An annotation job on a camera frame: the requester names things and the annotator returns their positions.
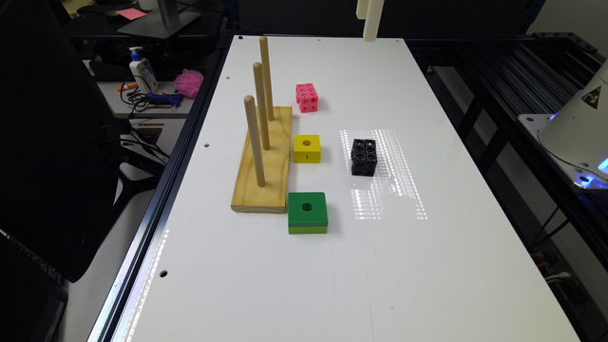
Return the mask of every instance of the wooden dowel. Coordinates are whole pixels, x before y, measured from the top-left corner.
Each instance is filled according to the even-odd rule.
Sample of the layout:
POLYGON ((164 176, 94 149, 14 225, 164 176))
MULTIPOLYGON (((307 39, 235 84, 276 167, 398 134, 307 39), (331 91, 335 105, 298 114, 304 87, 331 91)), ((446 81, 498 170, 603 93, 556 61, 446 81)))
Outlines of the wooden dowel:
POLYGON ((268 137, 268 122, 266 121, 262 69, 263 67, 259 62, 254 63, 254 79, 256 80, 257 109, 259 114, 259 135, 262 137, 262 148, 264 151, 268 151, 270 149, 270 139, 268 137))
POLYGON ((257 186, 266 185, 264 179, 264 164, 262 162, 262 150, 259 146, 259 134, 257 133, 256 101, 251 95, 245 96, 245 113, 247 114, 247 125, 249 126, 249 140, 254 155, 254 166, 256 167, 257 186))
POLYGON ((268 54, 268 38, 259 37, 259 49, 262 54, 262 68, 264 70, 264 92, 266 93, 266 113, 268 121, 275 119, 275 107, 273 105, 273 85, 270 81, 270 57, 268 54))

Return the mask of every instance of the pink cube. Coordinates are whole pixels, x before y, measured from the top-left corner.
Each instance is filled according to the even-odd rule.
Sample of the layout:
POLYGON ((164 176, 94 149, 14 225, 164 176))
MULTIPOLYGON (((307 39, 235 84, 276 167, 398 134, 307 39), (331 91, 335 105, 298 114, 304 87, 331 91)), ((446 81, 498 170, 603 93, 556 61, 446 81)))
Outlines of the pink cube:
POLYGON ((295 100, 300 104, 300 112, 315 112, 318 109, 319 97, 313 84, 296 85, 295 100))

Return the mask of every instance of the green cube with hole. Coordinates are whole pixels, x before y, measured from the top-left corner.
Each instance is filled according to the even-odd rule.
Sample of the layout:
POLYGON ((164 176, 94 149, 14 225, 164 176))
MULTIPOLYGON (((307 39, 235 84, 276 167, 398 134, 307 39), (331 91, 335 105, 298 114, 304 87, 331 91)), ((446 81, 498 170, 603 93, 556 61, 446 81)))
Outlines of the green cube with hole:
POLYGON ((289 234, 326 234, 325 193, 289 193, 289 234))

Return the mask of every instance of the yellow block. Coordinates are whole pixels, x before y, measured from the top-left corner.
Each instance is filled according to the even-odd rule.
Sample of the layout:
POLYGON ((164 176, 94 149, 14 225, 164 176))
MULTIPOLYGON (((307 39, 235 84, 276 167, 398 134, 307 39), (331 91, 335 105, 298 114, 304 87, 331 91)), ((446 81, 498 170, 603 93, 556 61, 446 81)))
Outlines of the yellow block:
POLYGON ((298 156, 298 155, 294 155, 294 162, 316 162, 316 163, 321 163, 321 160, 314 160, 314 159, 309 159, 308 156, 298 156))
POLYGON ((318 135, 294 135, 294 162, 320 162, 321 140, 318 135))
POLYGON ((275 119, 268 122, 270 149, 268 151, 262 149, 266 180, 266 185, 262 187, 257 186, 256 168, 249 139, 250 132, 247 132, 231 203, 232 210, 238 213, 280 214, 285 212, 292 108, 274 107, 274 113, 275 119))

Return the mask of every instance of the white bottle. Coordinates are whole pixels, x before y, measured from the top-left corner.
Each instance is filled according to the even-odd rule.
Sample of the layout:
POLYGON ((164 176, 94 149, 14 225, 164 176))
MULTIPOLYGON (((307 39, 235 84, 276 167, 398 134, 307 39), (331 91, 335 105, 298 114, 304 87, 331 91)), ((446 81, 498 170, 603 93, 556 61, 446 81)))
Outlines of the white bottle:
POLYGON ((156 89, 159 88, 159 84, 156 82, 150 62, 148 62, 147 59, 142 58, 138 52, 142 48, 130 47, 129 49, 131 50, 131 59, 133 59, 133 62, 129 63, 129 67, 131 68, 131 72, 133 73, 133 77, 135 77, 135 82, 138 87, 142 93, 146 95, 149 92, 155 92, 156 89))

